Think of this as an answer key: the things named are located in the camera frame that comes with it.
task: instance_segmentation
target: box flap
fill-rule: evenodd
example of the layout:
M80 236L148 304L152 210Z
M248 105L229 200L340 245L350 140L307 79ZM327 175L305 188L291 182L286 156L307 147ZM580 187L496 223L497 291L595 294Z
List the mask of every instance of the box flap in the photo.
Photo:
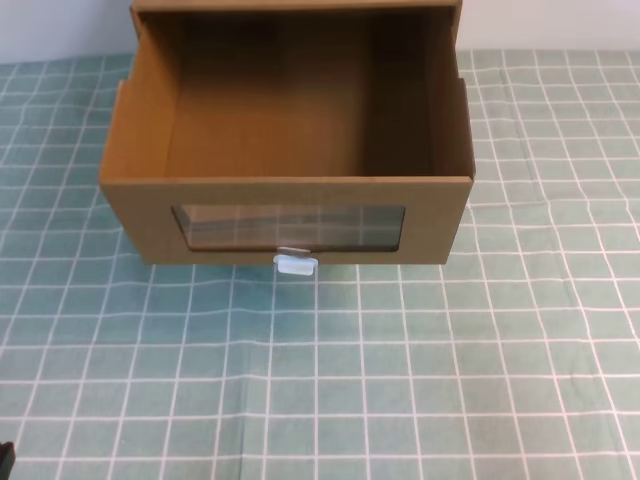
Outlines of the box flap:
M133 0L134 24L138 13L151 12L251 12L300 10L360 10L381 8L451 7L451 26L457 36L462 0Z

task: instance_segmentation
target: cardboard drawer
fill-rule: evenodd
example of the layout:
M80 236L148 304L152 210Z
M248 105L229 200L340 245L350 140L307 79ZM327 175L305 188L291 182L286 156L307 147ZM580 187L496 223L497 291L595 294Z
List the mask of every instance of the cardboard drawer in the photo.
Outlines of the cardboard drawer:
M459 2L174 2L134 4L100 175L147 262L446 261L474 177Z

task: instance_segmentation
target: black object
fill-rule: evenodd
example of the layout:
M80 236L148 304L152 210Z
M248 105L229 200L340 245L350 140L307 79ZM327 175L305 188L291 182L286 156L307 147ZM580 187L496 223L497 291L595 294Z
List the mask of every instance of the black object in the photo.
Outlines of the black object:
M11 469L16 461L13 443L0 443L0 480L9 480Z

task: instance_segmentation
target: white plastic tab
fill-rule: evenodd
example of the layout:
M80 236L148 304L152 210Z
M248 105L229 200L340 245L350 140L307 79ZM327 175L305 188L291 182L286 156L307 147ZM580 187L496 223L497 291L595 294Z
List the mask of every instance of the white plastic tab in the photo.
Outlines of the white plastic tab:
M310 277L318 266L318 260L312 257L294 257L293 255L279 254L273 257L273 263L278 267L278 272L291 275L304 275Z

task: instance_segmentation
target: drawer pull tab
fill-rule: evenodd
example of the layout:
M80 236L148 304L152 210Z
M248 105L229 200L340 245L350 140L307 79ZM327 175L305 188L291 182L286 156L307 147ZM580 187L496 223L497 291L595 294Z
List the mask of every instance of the drawer pull tab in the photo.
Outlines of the drawer pull tab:
M291 253L298 253L296 249L286 249ZM315 268L318 266L318 260L313 257L301 257L280 253L273 257L273 263L278 267L278 272L288 273L290 275L304 275L310 277L313 275Z

